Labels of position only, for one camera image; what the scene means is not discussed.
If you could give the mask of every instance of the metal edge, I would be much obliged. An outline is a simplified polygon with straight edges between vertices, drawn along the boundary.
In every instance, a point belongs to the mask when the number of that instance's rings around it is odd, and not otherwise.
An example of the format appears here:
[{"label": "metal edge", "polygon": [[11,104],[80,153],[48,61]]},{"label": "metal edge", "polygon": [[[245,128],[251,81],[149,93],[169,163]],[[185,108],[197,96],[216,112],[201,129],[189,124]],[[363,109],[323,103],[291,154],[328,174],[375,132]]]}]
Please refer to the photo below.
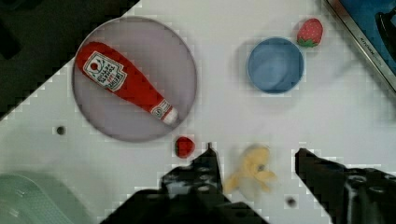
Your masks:
[{"label": "metal edge", "polygon": [[323,2],[326,3],[327,8],[332,12],[335,18],[348,30],[355,46],[364,54],[366,60],[373,66],[381,79],[390,86],[392,93],[396,96],[396,76],[356,22],[354,22],[347,13],[347,10],[342,6],[339,0],[324,0]]}]

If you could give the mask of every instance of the white bottle cap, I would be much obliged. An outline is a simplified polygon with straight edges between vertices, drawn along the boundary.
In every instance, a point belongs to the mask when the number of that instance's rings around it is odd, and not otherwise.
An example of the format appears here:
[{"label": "white bottle cap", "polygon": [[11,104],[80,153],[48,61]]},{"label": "white bottle cap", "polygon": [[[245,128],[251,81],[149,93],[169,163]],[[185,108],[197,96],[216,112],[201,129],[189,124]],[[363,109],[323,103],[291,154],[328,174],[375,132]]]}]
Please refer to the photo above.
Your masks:
[{"label": "white bottle cap", "polygon": [[177,121],[177,118],[178,118],[178,112],[174,107],[172,107],[171,111],[169,111],[169,113],[163,119],[163,122],[167,125],[171,125],[175,121]]}]

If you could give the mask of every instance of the green container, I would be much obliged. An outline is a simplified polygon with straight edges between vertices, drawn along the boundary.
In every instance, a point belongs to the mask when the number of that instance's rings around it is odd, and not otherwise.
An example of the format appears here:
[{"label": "green container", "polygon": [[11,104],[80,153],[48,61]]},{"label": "green container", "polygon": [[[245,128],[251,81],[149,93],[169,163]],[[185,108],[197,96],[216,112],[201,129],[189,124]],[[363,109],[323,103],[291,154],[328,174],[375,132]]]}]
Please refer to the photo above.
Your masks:
[{"label": "green container", "polygon": [[61,182],[49,175],[0,175],[0,223],[90,224],[86,209]]}]

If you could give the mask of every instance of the plate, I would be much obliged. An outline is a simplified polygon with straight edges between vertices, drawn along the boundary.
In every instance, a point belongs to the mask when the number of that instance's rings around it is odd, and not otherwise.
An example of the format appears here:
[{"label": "plate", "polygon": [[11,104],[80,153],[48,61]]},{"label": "plate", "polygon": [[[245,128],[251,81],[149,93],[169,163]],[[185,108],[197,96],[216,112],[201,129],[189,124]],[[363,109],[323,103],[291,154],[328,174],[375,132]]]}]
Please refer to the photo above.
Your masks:
[{"label": "plate", "polygon": [[262,41],[247,59],[250,80],[261,91],[278,94],[291,90],[304,74],[299,48],[283,37]]},{"label": "plate", "polygon": [[168,126],[92,82],[74,64],[73,93],[94,128],[122,141],[145,142],[172,132],[188,116],[197,90],[196,65],[188,46],[169,27],[147,18],[118,18],[95,29],[81,47],[92,41],[123,54],[179,113],[177,123]]}]

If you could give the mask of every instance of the blue bowl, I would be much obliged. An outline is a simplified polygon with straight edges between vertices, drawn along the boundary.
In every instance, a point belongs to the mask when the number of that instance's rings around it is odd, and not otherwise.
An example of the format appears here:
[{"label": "blue bowl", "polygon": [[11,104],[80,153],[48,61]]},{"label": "blue bowl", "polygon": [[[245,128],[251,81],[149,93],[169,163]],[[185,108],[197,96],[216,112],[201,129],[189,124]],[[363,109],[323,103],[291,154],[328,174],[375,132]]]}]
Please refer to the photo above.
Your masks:
[{"label": "blue bowl", "polygon": [[250,80],[261,91],[278,94],[291,90],[304,74],[299,48],[283,37],[262,41],[247,59]]}]

